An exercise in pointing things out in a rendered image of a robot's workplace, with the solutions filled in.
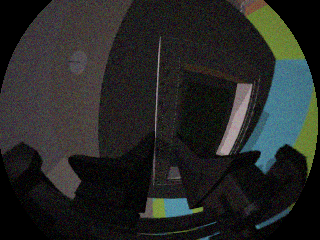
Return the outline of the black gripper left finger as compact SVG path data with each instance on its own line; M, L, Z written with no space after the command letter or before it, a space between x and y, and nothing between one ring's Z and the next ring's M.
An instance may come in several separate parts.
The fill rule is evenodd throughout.
M136 207L139 208L137 213L145 213L155 145L156 132L151 132L135 145L135 148L129 149L117 159L72 155L68 157L68 161L80 180L107 187L129 189L137 204Z

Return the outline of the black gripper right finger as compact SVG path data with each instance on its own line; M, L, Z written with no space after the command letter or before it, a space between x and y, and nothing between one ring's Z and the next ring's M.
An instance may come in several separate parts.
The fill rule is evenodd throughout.
M253 151L236 153L236 155L216 155L207 151L187 137L176 133L175 147L176 164L179 167L181 183L188 201L188 209L203 207L201 201L211 195L213 189L224 180L229 172L243 169L259 161L261 152Z

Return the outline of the grey flat board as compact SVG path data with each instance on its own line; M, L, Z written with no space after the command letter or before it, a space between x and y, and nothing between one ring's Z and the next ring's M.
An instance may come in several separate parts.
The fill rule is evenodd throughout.
M220 49L261 72L252 136L271 91L275 56L252 21L227 0L133 0L117 29L100 91L100 157L117 159L156 132L160 37Z

